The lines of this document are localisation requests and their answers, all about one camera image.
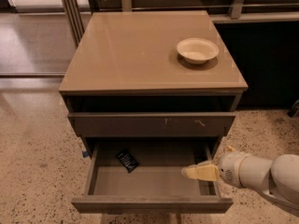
tabletop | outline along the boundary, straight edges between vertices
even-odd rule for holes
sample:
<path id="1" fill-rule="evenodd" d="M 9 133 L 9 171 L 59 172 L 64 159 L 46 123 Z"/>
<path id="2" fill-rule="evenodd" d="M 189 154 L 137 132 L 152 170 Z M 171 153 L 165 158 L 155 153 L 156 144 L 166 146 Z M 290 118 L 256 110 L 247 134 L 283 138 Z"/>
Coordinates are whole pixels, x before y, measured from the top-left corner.
<path id="1" fill-rule="evenodd" d="M 178 55 L 186 38 L 215 43 L 219 55 L 192 65 Z M 247 83 L 205 11 L 94 13 L 61 93 L 176 90 L 244 91 Z"/>

terrazzo floor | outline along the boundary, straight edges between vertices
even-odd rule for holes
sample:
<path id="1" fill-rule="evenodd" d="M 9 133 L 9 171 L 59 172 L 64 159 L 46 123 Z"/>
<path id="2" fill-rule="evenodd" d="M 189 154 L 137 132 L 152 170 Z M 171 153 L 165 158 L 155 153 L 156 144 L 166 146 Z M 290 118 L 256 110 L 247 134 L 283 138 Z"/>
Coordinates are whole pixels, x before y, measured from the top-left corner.
<path id="1" fill-rule="evenodd" d="M 38 29 L 49 29 L 50 26 L 46 26 L 45 22 L 42 21 Z M 62 21 L 62 26 L 67 29 L 66 20 Z M 28 37 L 26 31 L 19 33 L 19 40 Z M 71 44 L 69 40 L 61 41 L 65 32 L 51 35 L 45 37 L 52 42 L 55 39 L 58 41 L 57 48 L 53 42 L 51 49 L 59 49 L 61 43 L 63 46 Z M 45 40 L 45 37 L 38 35 L 35 40 Z M 7 37 L 7 44 L 18 42 L 16 36 L 15 38 L 9 40 Z M 29 50 L 31 54 L 30 50 L 37 49 L 33 43 L 22 41 L 23 50 Z M 1 50 L 1 69 L 7 67 L 10 69 L 8 71 L 18 70 L 18 61 L 21 61 L 22 55 L 28 54 L 20 53 L 19 58 L 14 58 L 13 53 L 6 56 Z M 67 67 L 74 51 L 72 45 L 69 45 L 68 55 L 61 59 L 61 65 L 64 65 L 62 70 Z M 42 57 L 47 58 L 47 54 L 45 51 Z M 35 56 L 29 58 L 32 60 L 29 59 L 21 67 L 21 71 L 36 71 L 34 67 L 43 64 L 42 59 L 35 63 Z M 55 63 L 50 60 L 50 56 L 44 61 L 47 65 Z M 81 155 L 81 141 L 68 122 L 67 110 L 58 92 L 60 83 L 60 79 L 0 79 L 0 224 L 299 223 L 298 217 L 285 213 L 257 193 L 230 187 L 222 181 L 219 183 L 222 197 L 234 200 L 233 206 L 225 214 L 81 215 L 71 204 L 71 199 L 83 193 L 90 159 L 84 159 Z M 231 131 L 221 142 L 215 162 L 227 145 L 268 159 L 284 153 L 299 155 L 299 118 L 291 119 L 286 112 L 238 110 Z"/>

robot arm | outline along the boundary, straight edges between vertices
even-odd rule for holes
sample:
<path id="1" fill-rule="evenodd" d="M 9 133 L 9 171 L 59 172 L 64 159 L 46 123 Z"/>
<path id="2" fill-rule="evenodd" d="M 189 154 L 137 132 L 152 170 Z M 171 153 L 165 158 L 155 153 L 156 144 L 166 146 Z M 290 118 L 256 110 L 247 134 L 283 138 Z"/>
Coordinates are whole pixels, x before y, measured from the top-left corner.
<path id="1" fill-rule="evenodd" d="M 211 162 L 183 168 L 191 179 L 215 181 L 219 176 L 239 189 L 257 191 L 267 201 L 299 217 L 299 156 L 287 154 L 271 161 L 249 153 L 231 150 L 218 167 Z"/>

open drawer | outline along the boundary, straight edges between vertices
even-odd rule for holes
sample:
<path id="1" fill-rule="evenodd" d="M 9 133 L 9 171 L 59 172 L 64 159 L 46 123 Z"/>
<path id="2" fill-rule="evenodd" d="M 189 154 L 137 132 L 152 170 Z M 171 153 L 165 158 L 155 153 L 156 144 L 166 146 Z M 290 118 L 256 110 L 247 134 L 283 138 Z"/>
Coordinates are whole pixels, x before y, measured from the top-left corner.
<path id="1" fill-rule="evenodd" d="M 232 112 L 209 113 L 70 113 L 82 137 L 223 137 L 235 119 Z"/>
<path id="2" fill-rule="evenodd" d="M 128 149 L 140 163 L 131 173 L 116 155 Z M 181 168 L 210 159 L 198 141 L 99 141 L 83 197 L 72 204 L 80 213 L 224 213 L 233 204 L 223 199 L 216 182 L 191 180 Z"/>

white bowl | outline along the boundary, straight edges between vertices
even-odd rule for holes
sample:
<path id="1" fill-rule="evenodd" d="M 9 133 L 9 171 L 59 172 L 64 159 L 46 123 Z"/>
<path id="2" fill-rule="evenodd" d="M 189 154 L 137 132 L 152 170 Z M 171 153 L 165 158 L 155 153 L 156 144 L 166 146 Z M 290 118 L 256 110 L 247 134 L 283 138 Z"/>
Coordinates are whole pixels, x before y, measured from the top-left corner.
<path id="1" fill-rule="evenodd" d="M 213 42 L 202 38 L 189 38 L 182 40 L 177 45 L 178 54 L 188 63 L 202 64 L 215 58 L 219 49 Z"/>

